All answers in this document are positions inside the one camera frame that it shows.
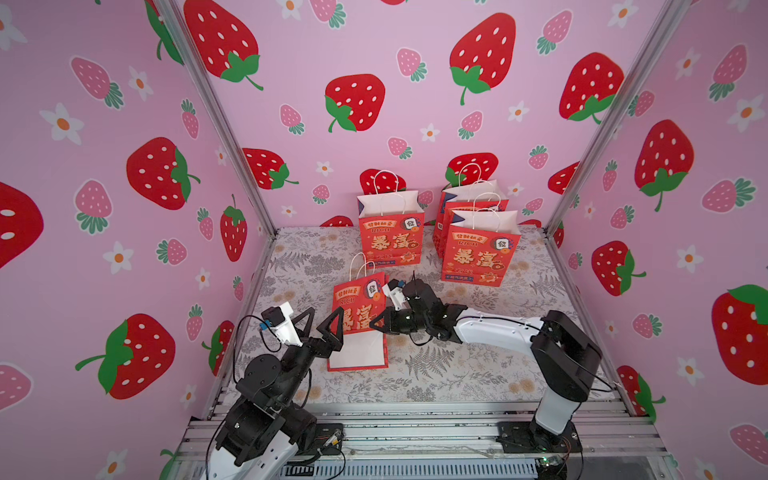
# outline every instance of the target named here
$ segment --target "white flower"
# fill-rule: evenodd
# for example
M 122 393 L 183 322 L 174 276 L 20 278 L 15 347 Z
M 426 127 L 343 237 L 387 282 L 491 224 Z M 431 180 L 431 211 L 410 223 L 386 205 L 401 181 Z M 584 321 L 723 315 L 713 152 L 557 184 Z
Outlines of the white flower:
M 517 197 L 523 190 L 525 189 L 520 186 L 520 183 L 516 183 L 507 189 L 507 194 L 515 195 Z
M 205 271 L 203 267 L 200 267 L 200 275 L 194 277 L 197 280 L 197 289 L 202 290 L 204 286 L 210 286 L 210 272 Z
M 704 463 L 695 457 L 694 460 L 696 460 L 696 478 L 700 480 L 718 480 L 715 465 Z
M 614 3 L 614 6 L 611 7 L 614 16 L 611 17 L 608 26 L 612 27 L 618 25 L 619 28 L 624 28 L 627 24 L 627 18 L 630 18 L 637 13 L 637 10 L 639 10 L 639 8 L 632 5 L 632 0 L 624 0 L 624 3 Z
M 616 326 L 612 321 L 605 322 L 605 332 L 610 335 L 612 339 L 616 338 Z
M 317 170 L 315 172 L 319 174 L 323 174 L 324 177 L 327 177 L 328 174 L 333 173 L 333 169 L 331 168 L 330 162 L 317 162 Z
M 109 452 L 109 455 L 107 455 L 107 466 L 102 468 L 99 473 L 96 474 L 96 480 L 112 480 L 114 476 L 125 472 L 125 456 L 127 454 L 127 449 L 119 454 Z
M 283 7 L 283 19 L 294 17 L 296 20 L 301 20 L 299 7 L 303 3 L 304 0 L 277 0 L 277 4 Z
M 694 65 L 699 61 L 699 58 L 701 58 L 701 53 L 694 53 L 693 47 L 688 48 L 688 53 L 674 65 L 677 67 L 677 75 L 675 75 L 674 79 L 680 80 L 683 76 L 690 77 L 694 72 Z
M 696 386 L 696 379 L 704 378 L 704 374 L 696 368 L 696 359 L 685 360 L 677 357 L 677 364 L 680 366 L 677 369 L 677 374 L 687 378 L 688 383 L 692 386 Z
M 131 79 L 128 81 L 128 84 L 134 90 L 139 91 L 139 96 L 142 101 L 147 101 L 147 95 L 152 95 L 154 93 L 152 87 L 147 83 L 147 72 L 137 72 L 136 69 L 130 65 L 128 66 L 128 72 L 131 74 Z
M 691 245 L 688 250 L 678 250 L 677 256 L 680 259 L 677 261 L 677 268 L 687 268 L 689 272 L 696 271 L 696 265 L 704 261 L 704 258 L 696 255 L 696 246 Z
M 112 263 L 111 272 L 115 275 L 120 270 L 131 269 L 131 257 L 134 255 L 134 251 L 130 248 L 123 249 L 123 245 L 120 242 L 115 242 L 111 252 L 107 252 L 101 257 L 104 260 Z
M 750 4 L 750 0 L 730 0 L 728 4 L 729 10 L 736 9 L 737 12 L 742 13 L 746 10 L 746 7 Z
M 197 397 L 194 395 L 194 391 L 197 389 L 197 385 L 187 385 L 187 390 L 179 399 L 179 402 L 184 404 L 184 410 L 188 409 L 190 403 L 194 402 Z
M 0 5 L 0 50 L 8 51 L 11 49 L 11 40 L 19 43 L 27 43 L 26 37 L 11 24 L 11 9 L 7 5 Z
M 752 101 L 739 100 L 736 102 L 736 113 L 728 119 L 728 124 L 736 124 L 739 133 L 744 133 L 751 121 L 759 120 L 766 116 L 766 112 L 760 108 L 763 103 L 763 94 L 757 95 Z
M 509 108 L 509 118 L 507 118 L 507 120 L 517 120 L 518 122 L 523 121 L 523 115 L 527 114 L 530 110 L 530 108 L 526 108 L 523 105 L 523 100 L 520 100 L 520 103 L 517 104 L 516 107 Z
M 429 140 L 432 143 L 435 143 L 435 137 L 438 136 L 438 134 L 440 133 L 440 130 L 436 129 L 434 124 L 429 124 L 427 128 L 422 128 L 421 132 L 423 135 L 422 141 Z
M 584 216 L 589 220 L 592 220 L 592 214 L 594 214 L 594 205 L 593 202 L 590 202 L 584 207 Z
M 77 118 L 70 117 L 63 104 L 56 104 L 56 112 L 40 110 L 40 115 L 45 121 L 53 125 L 51 128 L 51 138 L 54 140 L 68 138 L 73 144 L 80 144 L 78 130 L 82 130 L 85 124 Z

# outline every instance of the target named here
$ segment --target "strawberry wallpaper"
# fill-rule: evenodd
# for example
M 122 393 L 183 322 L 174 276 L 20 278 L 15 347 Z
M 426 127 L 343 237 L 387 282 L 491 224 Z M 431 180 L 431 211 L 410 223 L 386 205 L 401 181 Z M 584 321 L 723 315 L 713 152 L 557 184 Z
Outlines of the strawberry wallpaper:
M 379 170 L 546 222 L 664 3 L 176 1 L 277 227 L 357 225 Z
M 680 478 L 768 478 L 765 18 L 695 2 L 563 220 L 559 253 Z
M 266 234 L 153 2 L 0 0 L 0 64 L 0 478 L 163 480 Z

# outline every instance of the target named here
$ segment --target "paper bag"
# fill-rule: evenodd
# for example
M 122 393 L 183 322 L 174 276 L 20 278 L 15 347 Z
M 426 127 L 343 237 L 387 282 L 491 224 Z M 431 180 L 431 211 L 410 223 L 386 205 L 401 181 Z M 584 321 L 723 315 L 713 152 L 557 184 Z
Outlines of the paper bag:
M 501 286 L 520 242 L 517 211 L 454 211 L 448 228 L 442 279 Z

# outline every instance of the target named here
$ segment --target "table surface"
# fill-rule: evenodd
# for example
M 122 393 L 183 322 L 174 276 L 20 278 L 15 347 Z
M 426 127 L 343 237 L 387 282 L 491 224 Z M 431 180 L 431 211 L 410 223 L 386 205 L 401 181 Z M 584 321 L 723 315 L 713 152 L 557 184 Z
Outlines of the table surface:
M 442 261 L 432 244 L 433 228 L 425 228 L 421 263 L 387 267 L 384 271 L 390 278 L 407 280 L 415 270 L 416 276 L 429 283 L 444 303 L 461 303 L 506 316 L 543 316 L 549 310 L 560 310 L 580 325 L 535 227 L 520 227 L 519 247 L 499 288 L 441 281 Z M 322 321 L 331 311 L 333 287 L 348 281 L 349 262 L 359 250 L 357 228 L 281 229 L 254 315 L 260 316 L 267 307 L 290 301 L 297 313 L 315 307 L 315 324 Z M 361 264 L 361 259 L 357 259 L 356 265 Z M 277 347 L 271 336 L 264 338 L 271 349 Z M 326 360 L 316 359 L 309 402 L 527 402 L 540 400 L 546 389 L 537 363 L 521 353 L 484 344 L 438 340 L 419 347 L 403 335 L 387 339 L 387 369 L 329 372 Z M 427 337 L 414 333 L 413 339 L 422 342 Z M 248 362 L 262 353 L 267 351 L 254 320 L 238 354 L 238 378 Z M 598 375 L 605 378 L 602 371 Z M 304 400 L 306 388 L 307 379 L 296 394 L 297 402 Z M 238 395 L 230 380 L 221 400 L 224 405 L 231 405 Z M 590 398 L 613 399 L 615 394 L 593 391 Z

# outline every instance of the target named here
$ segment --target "pink strawberry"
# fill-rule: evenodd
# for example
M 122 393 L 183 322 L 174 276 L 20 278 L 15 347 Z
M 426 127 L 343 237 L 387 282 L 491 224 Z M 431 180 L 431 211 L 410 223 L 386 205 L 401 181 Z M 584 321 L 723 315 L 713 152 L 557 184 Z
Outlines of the pink strawberry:
M 109 108 L 120 110 L 124 105 L 120 86 L 109 81 L 109 74 L 104 67 L 86 58 L 75 55 L 70 59 L 70 66 L 83 88 L 96 100 L 103 100 Z
M 411 81 L 421 81 L 427 75 L 427 64 L 422 61 L 422 56 L 410 48 L 400 48 L 397 51 L 397 66 L 403 77 L 410 77 Z
M 320 184 L 315 187 L 314 190 L 312 190 L 312 200 L 314 200 L 318 205 L 322 205 L 327 202 L 330 196 L 331 192 L 328 190 L 326 185 Z
M 194 342 L 203 329 L 203 309 L 195 303 L 190 309 L 189 316 L 190 318 L 187 320 L 187 338 L 190 342 Z
M 528 155 L 531 156 L 531 158 L 528 159 L 528 164 L 531 165 L 535 170 L 541 170 L 544 168 L 544 166 L 547 164 L 547 160 L 549 160 L 549 154 L 547 153 L 547 148 L 544 145 L 537 145 L 536 148 L 531 150 L 531 153 Z
M 458 130 L 458 136 L 462 140 L 469 140 L 475 136 L 475 132 L 480 130 L 482 126 L 482 112 L 473 111 L 471 114 L 464 117 L 462 120 L 462 127 Z
M 726 214 L 734 207 L 741 208 L 752 201 L 755 190 L 757 187 L 752 185 L 751 180 L 740 178 L 736 183 L 723 180 L 703 196 L 701 206 L 719 214 Z
M 756 426 L 745 423 L 730 430 L 730 439 L 756 462 L 768 465 L 768 432 L 762 433 Z
M 632 103 L 629 104 L 629 111 L 627 113 L 630 117 L 642 117 L 643 114 L 648 111 L 650 106 L 654 104 L 654 100 L 656 100 L 656 95 L 648 90 L 643 91 L 632 99 Z
M 663 323 L 659 321 L 659 317 L 646 315 L 645 313 L 641 313 L 632 320 L 632 328 L 634 328 L 634 331 L 646 339 L 652 339 L 655 336 L 661 335 L 662 325 Z
M 603 174 L 603 190 L 609 191 L 616 183 L 617 168 L 618 165 L 616 165 L 616 160 L 611 160 L 608 162 L 608 165 L 606 165 L 605 173 Z
M 74 218 L 80 230 L 91 235 L 103 233 L 109 227 L 107 217 L 112 215 L 112 201 L 107 189 L 97 180 L 86 181 L 74 196 L 74 205 L 80 212 Z
M 557 48 L 557 44 L 565 40 L 568 35 L 568 30 L 571 29 L 571 21 L 574 14 L 570 10 L 563 10 L 549 22 L 544 25 L 544 29 L 541 30 L 542 37 L 538 39 L 536 48 L 538 48 L 539 55 L 549 55 L 550 51 Z
M 189 132 L 190 137 L 193 139 L 197 138 L 197 133 L 200 131 L 200 122 L 197 121 L 197 117 L 195 117 L 195 110 L 192 107 L 192 102 L 189 101 L 189 98 L 185 98 L 184 101 L 181 102 L 181 121 L 184 123 L 184 127 L 187 129 L 187 132 Z
M 344 5 L 337 3 L 336 0 L 310 0 L 310 5 L 315 16 L 322 23 L 328 22 L 328 26 L 334 29 L 344 26 L 346 17 Z
M 568 258 L 568 266 L 572 268 L 573 270 L 578 270 L 578 267 L 581 266 L 582 261 L 581 253 L 575 252 L 572 253 L 571 256 Z
M 389 153 L 400 157 L 400 160 L 407 160 L 413 155 L 413 150 L 408 146 L 408 142 L 402 138 L 391 137 L 386 144 L 389 147 Z
M 720 62 L 712 74 L 714 83 L 710 85 L 710 100 L 718 101 L 736 89 L 736 82 L 746 70 L 746 45 L 738 44 L 731 48 L 728 55 Z
M 32 392 L 32 377 L 13 363 L 0 362 L 0 412 L 20 403 Z
M 537 198 L 535 200 L 531 200 L 530 202 L 525 204 L 525 208 L 523 209 L 523 215 L 526 217 L 528 215 L 533 215 L 533 213 L 541 208 L 541 205 L 544 205 L 544 199 L 543 198 Z
M 611 226 L 621 230 L 632 223 L 634 219 L 634 208 L 631 205 L 624 205 L 624 208 L 618 208 L 611 217 Z
M 208 213 L 208 210 L 201 208 L 197 211 L 197 221 L 200 222 L 200 233 L 205 240 L 209 242 L 214 239 L 214 219 Z
M 235 289 L 235 298 L 239 301 L 243 301 L 243 293 L 245 292 L 245 286 L 243 285 L 243 280 L 236 276 L 235 280 L 232 281 L 232 288 Z
M 157 245 L 157 259 L 163 263 L 178 265 L 187 258 L 187 248 L 179 240 L 171 238 L 169 241 L 163 240 Z
M 294 135 L 304 133 L 304 124 L 301 123 L 301 115 L 295 108 L 288 104 L 280 105 L 280 121 L 288 127 L 288 131 Z

